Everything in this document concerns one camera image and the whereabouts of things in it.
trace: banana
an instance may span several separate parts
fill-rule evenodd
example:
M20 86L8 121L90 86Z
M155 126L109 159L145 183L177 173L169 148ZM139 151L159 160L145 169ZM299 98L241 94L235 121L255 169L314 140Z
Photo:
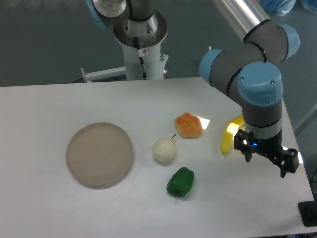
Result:
M223 135L221 148L220 148L221 152L224 155L227 154L228 151L230 150L233 137L243 125L244 125L244 121L243 121L243 116L241 114L236 116L227 127L227 130L225 131Z

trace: black cable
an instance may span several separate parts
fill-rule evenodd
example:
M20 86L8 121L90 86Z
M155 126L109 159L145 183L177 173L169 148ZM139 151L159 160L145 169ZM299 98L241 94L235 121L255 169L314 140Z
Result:
M72 83L78 83L80 80L83 80L84 78L80 78L80 79L77 79L77 80L75 80L74 82L72 82Z
M135 47L137 48L137 50L139 50L140 49L139 39L137 37L134 37L133 39L134 39ZM140 56L139 59L140 59L141 65L143 67L143 79L148 79L147 74L145 72L145 66L144 66L144 62L143 62L142 56Z

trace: white table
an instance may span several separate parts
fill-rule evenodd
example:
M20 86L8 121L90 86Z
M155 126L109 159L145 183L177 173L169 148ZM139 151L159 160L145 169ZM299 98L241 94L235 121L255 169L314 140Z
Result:
M177 136L173 163L152 157L153 143L176 133L174 119L191 112L210 120L199 139ZM297 203L312 200L301 164L280 177L269 159L249 163L221 155L239 105L201 78L0 88L0 237L192 238L259 237L315 232ZM82 186L67 168L72 136L95 122L123 128L134 161L116 186ZM297 148L283 105L283 145ZM166 185L182 166L195 172L184 199Z

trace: fake fruit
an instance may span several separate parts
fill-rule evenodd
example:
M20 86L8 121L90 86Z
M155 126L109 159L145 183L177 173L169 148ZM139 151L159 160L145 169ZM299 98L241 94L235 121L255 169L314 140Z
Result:
M232 139L238 132L238 130L244 125L243 116L236 116L229 124L227 130L225 131L222 142L221 142L221 152L225 155L231 148Z
M195 174L187 167L181 167L170 179L166 190L174 197L185 197L193 186Z
M178 134L185 139L198 138L203 131L200 119L190 113L183 113L175 119Z
M173 160L176 152L173 137L163 137L154 143L152 150L154 158L162 163L170 163Z

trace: gray floor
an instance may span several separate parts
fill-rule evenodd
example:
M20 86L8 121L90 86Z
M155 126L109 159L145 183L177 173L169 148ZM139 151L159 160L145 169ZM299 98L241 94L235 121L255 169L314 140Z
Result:
M168 22L162 52L169 78L197 77L208 46L231 51L242 43L211 0L153 0ZM290 24L301 38L296 55L278 65L284 100L296 128L317 102L317 15L296 5L276 24ZM86 72L122 67L112 29L99 30L83 0L0 0L0 86L71 83ZM317 168L317 119L297 135L309 175Z

